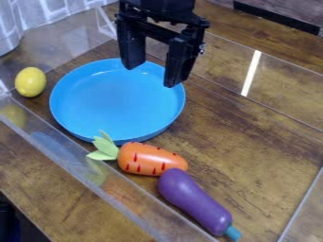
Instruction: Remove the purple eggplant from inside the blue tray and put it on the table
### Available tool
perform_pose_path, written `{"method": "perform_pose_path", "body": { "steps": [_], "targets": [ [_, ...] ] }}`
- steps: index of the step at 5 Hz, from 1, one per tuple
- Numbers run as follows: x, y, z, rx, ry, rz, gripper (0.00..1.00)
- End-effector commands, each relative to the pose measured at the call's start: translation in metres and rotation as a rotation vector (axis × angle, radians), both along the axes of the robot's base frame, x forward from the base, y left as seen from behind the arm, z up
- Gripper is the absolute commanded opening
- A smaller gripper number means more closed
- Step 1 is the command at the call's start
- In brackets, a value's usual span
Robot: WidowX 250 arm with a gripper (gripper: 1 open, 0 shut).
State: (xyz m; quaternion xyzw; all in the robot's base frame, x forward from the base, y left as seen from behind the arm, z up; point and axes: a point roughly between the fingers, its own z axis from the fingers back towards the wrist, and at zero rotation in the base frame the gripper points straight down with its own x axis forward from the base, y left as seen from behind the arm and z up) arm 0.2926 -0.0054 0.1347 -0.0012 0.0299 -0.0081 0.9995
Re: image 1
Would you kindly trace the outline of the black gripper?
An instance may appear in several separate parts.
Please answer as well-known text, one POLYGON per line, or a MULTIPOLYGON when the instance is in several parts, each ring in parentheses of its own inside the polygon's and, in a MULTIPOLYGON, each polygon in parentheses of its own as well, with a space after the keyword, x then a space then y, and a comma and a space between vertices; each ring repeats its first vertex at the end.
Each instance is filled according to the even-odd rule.
POLYGON ((145 38, 169 45, 164 86, 172 88, 192 71, 203 51, 209 22, 193 13, 196 0, 120 0, 116 14, 121 63, 127 70, 145 62, 145 38))

